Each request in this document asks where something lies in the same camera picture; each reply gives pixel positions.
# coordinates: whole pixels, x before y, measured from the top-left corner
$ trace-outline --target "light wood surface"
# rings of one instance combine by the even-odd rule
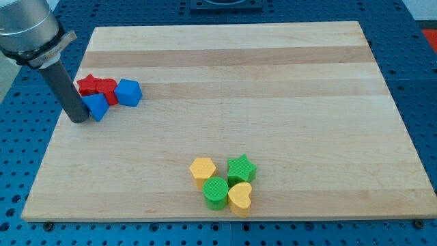
[[[137,80],[137,108],[63,112],[27,221],[229,221],[189,171],[247,154],[252,220],[437,217],[437,198],[357,22],[95,29],[76,76]]]

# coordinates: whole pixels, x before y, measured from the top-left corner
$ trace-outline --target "blue perforated table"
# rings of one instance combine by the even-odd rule
[[[265,0],[262,12],[190,13],[189,5],[61,1],[55,13],[79,37],[62,57],[70,76],[96,26],[359,21],[437,189],[437,56],[400,0]],[[437,245],[437,220],[56,223],[46,231],[20,213],[60,111],[42,77],[22,68],[0,106],[0,245]]]

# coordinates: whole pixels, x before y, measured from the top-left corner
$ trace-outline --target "red star block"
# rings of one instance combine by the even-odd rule
[[[77,81],[77,84],[79,85],[79,93],[82,96],[89,96],[97,94],[96,85],[97,82],[101,81],[102,79],[94,78],[92,74],[89,74],[86,78],[80,79]]]
[[[118,103],[114,90],[117,87],[117,82],[113,79],[102,79],[97,82],[97,92],[103,93],[109,105],[116,105]]]

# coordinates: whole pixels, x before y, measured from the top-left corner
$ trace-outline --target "toy block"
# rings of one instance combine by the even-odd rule
[[[136,107],[143,96],[139,83],[127,79],[122,79],[117,88],[115,88],[115,95],[118,103],[121,105]]]
[[[211,158],[196,158],[190,166],[191,176],[198,189],[203,188],[207,179],[217,175],[217,168]]]
[[[232,187],[239,182],[250,182],[256,178],[257,166],[247,159],[247,156],[242,156],[235,159],[228,159],[227,183]]]
[[[83,102],[88,106],[94,119],[99,122],[108,111],[109,104],[103,94],[94,94],[82,97]]]
[[[109,105],[116,105],[118,103],[115,96],[115,88],[117,87],[117,81],[113,79],[102,79],[97,82],[96,90],[98,93],[103,93],[107,99]]]
[[[239,217],[248,217],[251,209],[251,195],[252,186],[248,182],[234,185],[227,194],[231,211]]]
[[[79,94],[81,96],[89,96],[97,94],[96,85],[101,81],[99,78],[95,78],[92,74],[89,74],[84,79],[79,79],[77,84],[79,85]]]
[[[220,177],[209,178],[203,185],[205,205],[211,210],[221,210],[227,205],[229,187],[226,180]]]

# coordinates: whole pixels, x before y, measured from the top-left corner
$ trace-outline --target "green cylinder block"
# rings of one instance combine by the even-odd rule
[[[227,205],[229,187],[226,180],[220,177],[211,177],[203,185],[205,205],[211,210],[221,210]]]

